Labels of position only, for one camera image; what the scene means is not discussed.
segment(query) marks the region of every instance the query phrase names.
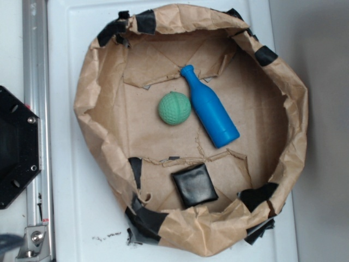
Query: textured green ball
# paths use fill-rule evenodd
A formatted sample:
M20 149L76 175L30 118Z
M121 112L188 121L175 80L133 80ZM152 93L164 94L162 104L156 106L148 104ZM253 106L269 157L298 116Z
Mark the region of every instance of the textured green ball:
M188 119L191 105L188 97L184 94L170 92L161 99L158 111L165 123L174 126Z

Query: blue plastic bottle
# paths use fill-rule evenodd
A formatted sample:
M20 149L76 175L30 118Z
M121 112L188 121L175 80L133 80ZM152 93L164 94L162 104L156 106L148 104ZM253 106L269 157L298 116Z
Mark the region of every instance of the blue plastic bottle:
M194 67L187 65L182 68L180 74L189 83L191 104L215 147L220 148L239 138L239 131L218 96L200 82L194 73Z

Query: bolt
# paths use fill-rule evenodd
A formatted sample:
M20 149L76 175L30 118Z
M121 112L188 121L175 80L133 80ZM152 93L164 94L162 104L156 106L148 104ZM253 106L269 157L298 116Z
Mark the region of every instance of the bolt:
M36 118L32 117L32 116L30 118L28 118L27 121L28 121L29 124L35 124L37 122Z
M44 239L44 235L40 231L35 231L32 233L32 241L34 244L40 244Z
M26 252L26 258L32 258L33 256L34 256L34 251L32 251L32 250L28 250L27 252Z

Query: black electrical tape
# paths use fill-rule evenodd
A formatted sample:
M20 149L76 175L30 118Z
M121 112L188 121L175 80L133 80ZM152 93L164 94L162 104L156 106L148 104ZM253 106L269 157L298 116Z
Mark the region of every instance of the black electrical tape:
M244 21L241 17L241 15L239 14L238 11L236 11L234 8L230 9L229 11L225 12L228 15L234 16L236 18L239 18L240 20Z
M155 34L157 21L153 10L144 11L136 15L138 32L144 34Z
M255 52L255 57L258 63L262 67L265 67L273 63L278 58L278 55L270 50L267 46L262 46Z
M111 21L104 29L98 34L97 39L99 46L105 46L109 40L117 34L126 33L126 26L128 21L120 21L120 19L128 19L130 17L128 11L119 12L119 18Z
M247 230L248 236L245 238L245 241L250 244L253 245L256 240L259 237L263 237L264 232L267 229L273 229L275 227L275 220L274 219L268 219L267 221L253 227Z
M224 12L224 13L225 13L225 14L228 14L228 15L231 15L231 16L234 16L234 17L239 18L240 20L244 21L244 20L242 19L241 15L239 14L239 12L236 11L234 8L232 8L232 9L230 9L229 11ZM258 41L257 36L256 36L255 34L253 34L253 32L252 32L252 30L251 30L250 28L248 28L248 29L246 29L246 30L243 30L243 31L241 31L241 32L238 32L238 33L236 33L235 35L241 34L241 33L245 32L245 31L247 31L248 34L249 34L250 36L254 37L254 38Z
M176 159L180 159L180 157L169 157L169 160L176 160Z
M267 201L275 192L279 185L276 183L266 183L258 189L246 189L238 193L238 197L245 204L250 212L258 207L260 203Z
M128 11L120 11L118 19L128 19L130 18L130 13Z
M132 167L133 175L136 180L137 188L141 188L141 175L142 175L142 160L138 157L129 158L129 162Z
M161 239L158 235L160 227L168 213L158 213L145 208L136 196L133 198L132 209L136 215L130 208L125 212L133 234L131 241L157 245Z

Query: black square object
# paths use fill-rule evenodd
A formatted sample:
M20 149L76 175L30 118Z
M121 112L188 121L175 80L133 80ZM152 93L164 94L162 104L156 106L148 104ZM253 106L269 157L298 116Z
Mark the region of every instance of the black square object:
M185 208L218 199L205 164L173 173L172 177Z

